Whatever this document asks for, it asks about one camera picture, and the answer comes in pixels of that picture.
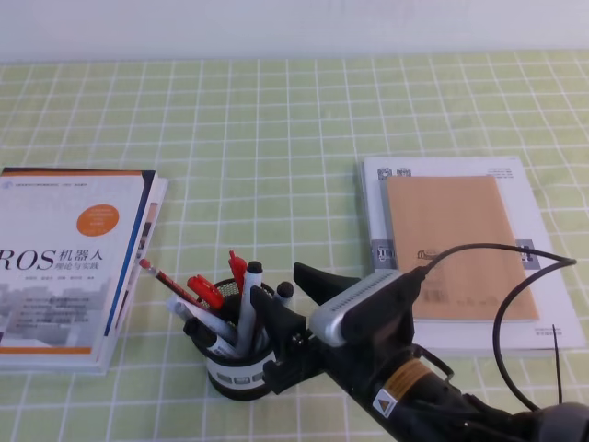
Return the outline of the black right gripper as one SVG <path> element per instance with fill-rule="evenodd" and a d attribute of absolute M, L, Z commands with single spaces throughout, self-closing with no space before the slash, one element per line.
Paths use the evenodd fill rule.
<path fill-rule="evenodd" d="M 323 305 L 360 281 L 358 277 L 320 271 L 294 264 L 294 282 L 317 305 Z M 381 329 L 369 340 L 332 348 L 306 326 L 306 318 L 261 287 L 250 289 L 250 303 L 261 325 L 262 349 L 275 361 L 263 366 L 265 384 L 276 394 L 320 374 L 329 375 L 355 399 L 367 400 L 411 356 L 414 325 L 412 311 L 396 324 Z"/>

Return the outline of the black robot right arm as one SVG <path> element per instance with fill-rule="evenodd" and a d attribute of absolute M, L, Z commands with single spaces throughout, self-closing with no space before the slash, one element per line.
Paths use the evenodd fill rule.
<path fill-rule="evenodd" d="M 357 279 L 299 263 L 294 279 L 318 305 L 310 317 L 253 287 L 275 353 L 263 367 L 266 386 L 281 393 L 325 374 L 398 441 L 586 440 L 583 404 L 508 413 L 452 384 L 452 369 L 413 341 L 425 276 L 418 268 Z"/>

